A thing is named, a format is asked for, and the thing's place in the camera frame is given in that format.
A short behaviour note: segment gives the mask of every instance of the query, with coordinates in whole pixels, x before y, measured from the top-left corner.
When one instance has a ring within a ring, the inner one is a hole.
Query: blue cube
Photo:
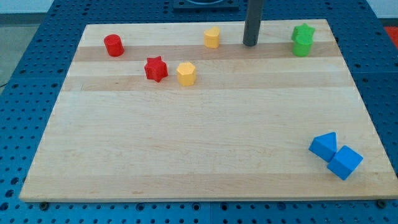
[[[337,152],[336,133],[328,133],[315,137],[309,150],[321,157],[324,161],[330,162]]]
[[[362,162],[362,160],[363,157],[357,152],[348,146],[343,146],[330,161],[328,169],[330,169],[342,180],[346,180],[347,177]]]

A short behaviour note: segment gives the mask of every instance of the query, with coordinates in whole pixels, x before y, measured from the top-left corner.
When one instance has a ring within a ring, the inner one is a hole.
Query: blue perforated table
[[[86,24],[242,21],[246,4],[174,11],[172,1],[55,0],[0,98],[0,223],[398,223],[397,200],[50,203],[44,209],[18,199]],[[328,20],[398,172],[398,51],[367,2],[269,0],[263,19]]]

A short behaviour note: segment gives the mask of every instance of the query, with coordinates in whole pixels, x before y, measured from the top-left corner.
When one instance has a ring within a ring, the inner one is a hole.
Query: yellow hexagonal block
[[[183,86],[192,86],[197,80],[197,71],[191,62],[180,63],[177,68],[178,82]]]
[[[213,27],[205,30],[205,46],[209,48],[217,48],[220,44],[220,28]]]

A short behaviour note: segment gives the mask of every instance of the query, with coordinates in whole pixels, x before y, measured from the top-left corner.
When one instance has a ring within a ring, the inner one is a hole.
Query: red star-shaped block
[[[160,82],[164,77],[169,75],[167,73],[167,65],[162,61],[162,57],[147,58],[147,64],[145,65],[145,73],[147,79],[155,80]]]

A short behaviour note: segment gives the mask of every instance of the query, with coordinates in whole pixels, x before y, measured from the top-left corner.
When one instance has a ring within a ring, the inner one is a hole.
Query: black metal rod
[[[254,46],[257,44],[260,32],[262,8],[266,0],[249,0],[246,21],[244,23],[243,44]]]

